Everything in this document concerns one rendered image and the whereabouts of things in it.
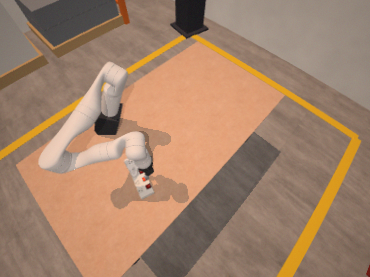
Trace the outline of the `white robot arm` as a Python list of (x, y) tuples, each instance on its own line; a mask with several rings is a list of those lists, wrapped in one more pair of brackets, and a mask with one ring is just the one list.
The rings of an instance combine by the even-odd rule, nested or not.
[[(63, 174), (90, 164), (119, 159), (125, 144), (126, 157), (129, 160), (138, 160), (134, 161), (138, 165), (148, 162), (150, 155), (145, 147), (145, 136), (138, 131), (129, 132), (113, 141), (93, 145), (83, 152), (66, 151), (76, 136), (93, 126), (101, 112), (107, 117), (118, 113), (127, 76), (128, 71), (113, 62), (104, 65), (66, 123), (41, 153), (38, 161), (40, 168)], [(113, 86), (116, 86), (116, 89)], [(102, 87), (104, 97), (101, 99)]]

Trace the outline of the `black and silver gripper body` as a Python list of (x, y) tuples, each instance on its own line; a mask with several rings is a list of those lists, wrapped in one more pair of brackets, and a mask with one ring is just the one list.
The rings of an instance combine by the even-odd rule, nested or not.
[(148, 162), (144, 165), (134, 164), (133, 161), (128, 160), (127, 158), (124, 160), (124, 163), (125, 163), (127, 169), (129, 170), (130, 174), (133, 177), (138, 176), (138, 169), (140, 169), (140, 171), (144, 172), (146, 176), (149, 176), (150, 174), (152, 174), (154, 172), (154, 169), (152, 167), (153, 166), (153, 161), (152, 161), (151, 155), (150, 155), (150, 158), (149, 158)]

